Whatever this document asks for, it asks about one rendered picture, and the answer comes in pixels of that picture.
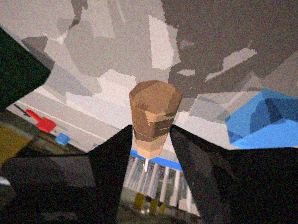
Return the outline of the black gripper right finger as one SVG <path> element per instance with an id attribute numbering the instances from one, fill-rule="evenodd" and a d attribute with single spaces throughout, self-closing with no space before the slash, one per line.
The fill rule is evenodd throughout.
<path id="1" fill-rule="evenodd" d="M 246 170 L 298 168 L 295 147 L 227 150 L 175 124 L 169 134 L 203 224 L 223 224 L 221 218 Z"/>

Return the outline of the red cube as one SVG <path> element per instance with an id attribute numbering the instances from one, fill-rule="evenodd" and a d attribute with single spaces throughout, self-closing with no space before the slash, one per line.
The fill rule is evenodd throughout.
<path id="1" fill-rule="evenodd" d="M 43 118 L 39 123 L 36 124 L 36 126 L 41 130 L 50 133 L 57 125 L 53 121 Z"/>

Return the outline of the red and grey bar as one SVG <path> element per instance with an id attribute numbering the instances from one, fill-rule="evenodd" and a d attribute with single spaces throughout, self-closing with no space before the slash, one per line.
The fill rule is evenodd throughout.
<path id="1" fill-rule="evenodd" d="M 36 115 L 33 111 L 31 111 L 31 110 L 25 110 L 28 114 L 30 114 L 33 118 L 35 118 L 37 121 L 41 121 L 42 119 L 38 116 L 38 115 Z M 54 131 L 54 130 L 52 130 L 51 131 L 53 134 L 56 134 L 57 132 L 56 131 Z"/>

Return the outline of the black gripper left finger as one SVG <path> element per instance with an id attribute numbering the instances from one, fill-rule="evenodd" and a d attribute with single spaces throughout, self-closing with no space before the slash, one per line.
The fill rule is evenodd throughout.
<path id="1" fill-rule="evenodd" d="M 85 154 L 30 154 L 2 162 L 16 194 L 24 190 L 86 189 L 97 224 L 115 224 L 132 147 L 127 125 Z"/>

